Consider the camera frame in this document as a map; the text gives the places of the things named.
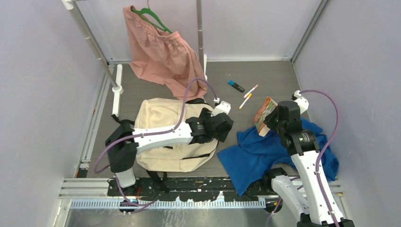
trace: white marker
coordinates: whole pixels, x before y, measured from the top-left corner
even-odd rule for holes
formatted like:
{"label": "white marker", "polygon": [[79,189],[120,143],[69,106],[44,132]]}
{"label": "white marker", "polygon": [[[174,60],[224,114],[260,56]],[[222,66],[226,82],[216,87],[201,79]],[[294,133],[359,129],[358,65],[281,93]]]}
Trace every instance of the white marker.
{"label": "white marker", "polygon": [[242,109],[242,107],[245,105],[245,103],[249,100],[249,98],[252,96],[252,93],[249,93],[248,97],[244,100],[244,102],[239,106],[238,109]]}
{"label": "white marker", "polygon": [[248,93],[246,93],[246,95],[244,95],[244,98],[248,97],[248,95],[250,93],[252,93],[257,87],[258,87],[258,85],[254,86],[250,91],[248,91]]}

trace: marker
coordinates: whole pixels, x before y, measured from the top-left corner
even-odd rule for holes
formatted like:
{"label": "marker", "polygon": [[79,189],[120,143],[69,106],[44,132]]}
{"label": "marker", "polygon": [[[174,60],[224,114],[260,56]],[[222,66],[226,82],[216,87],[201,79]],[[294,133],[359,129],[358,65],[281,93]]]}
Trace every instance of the marker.
{"label": "marker", "polygon": [[229,81],[228,81],[228,84],[231,85],[231,86],[233,86],[235,89],[237,89],[237,90],[240,91],[240,92],[244,92],[244,91],[245,91],[245,89],[243,89],[243,88],[242,88],[241,86],[239,86],[238,84],[234,83],[234,81],[232,81],[232,80],[229,80]]}
{"label": "marker", "polygon": [[250,91],[248,91],[248,93],[246,93],[246,95],[244,95],[244,98],[248,97],[248,95],[250,93],[252,93],[257,87],[258,87],[258,85],[254,86]]}
{"label": "marker", "polygon": [[239,110],[242,109],[242,107],[245,105],[245,103],[249,100],[249,98],[252,96],[252,93],[249,93],[248,97],[244,100],[244,102],[239,106]]}

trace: green hanger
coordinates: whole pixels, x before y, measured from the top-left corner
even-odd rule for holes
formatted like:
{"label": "green hanger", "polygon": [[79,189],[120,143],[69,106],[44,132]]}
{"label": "green hanger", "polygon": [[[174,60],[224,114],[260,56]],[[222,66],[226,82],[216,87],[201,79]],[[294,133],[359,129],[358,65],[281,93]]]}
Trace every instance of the green hanger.
{"label": "green hanger", "polygon": [[[172,33],[172,32],[170,31],[170,29],[168,29],[166,26],[163,25],[163,23],[162,23],[162,21],[159,19],[159,17],[158,17],[153,11],[150,10],[150,8],[149,8],[149,3],[148,3],[148,8],[143,8],[143,9],[141,9],[141,10],[136,10],[136,9],[132,9],[132,8],[131,8],[131,11],[134,12],[134,13],[137,13],[137,14],[140,16],[140,18],[142,18],[143,20],[147,21],[147,22],[150,23],[151,25],[157,27],[158,29],[160,29],[160,30],[162,30],[162,31],[165,31],[165,32],[168,32],[168,33],[170,33],[170,34]],[[163,28],[161,28],[161,27],[155,25],[153,22],[149,21],[146,17],[143,17],[142,14],[145,14],[145,13],[151,15]]]}

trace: pink garment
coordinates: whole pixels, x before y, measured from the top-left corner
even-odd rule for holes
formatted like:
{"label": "pink garment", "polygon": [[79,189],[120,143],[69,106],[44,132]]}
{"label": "pink garment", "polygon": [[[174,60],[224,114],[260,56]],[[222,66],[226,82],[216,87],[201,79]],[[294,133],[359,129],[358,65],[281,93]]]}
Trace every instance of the pink garment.
{"label": "pink garment", "polygon": [[[131,7],[123,9],[132,55],[131,69],[140,79],[166,84],[175,97],[183,99],[192,79],[205,78],[198,56],[178,32],[157,30],[132,12]],[[203,97],[206,87],[202,81],[193,82],[188,100]]]}

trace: black marker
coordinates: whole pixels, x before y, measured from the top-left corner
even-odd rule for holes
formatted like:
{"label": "black marker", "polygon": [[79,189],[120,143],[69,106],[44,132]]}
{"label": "black marker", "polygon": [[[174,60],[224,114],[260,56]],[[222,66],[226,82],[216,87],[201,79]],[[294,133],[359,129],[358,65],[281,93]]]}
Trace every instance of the black marker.
{"label": "black marker", "polygon": [[241,86],[239,86],[238,84],[234,83],[234,81],[232,81],[232,80],[229,80],[229,81],[228,81],[228,84],[231,85],[231,86],[233,86],[235,89],[237,89],[237,90],[240,91],[240,92],[244,92],[244,91],[245,91],[245,89],[243,89],[243,88],[242,88]]}

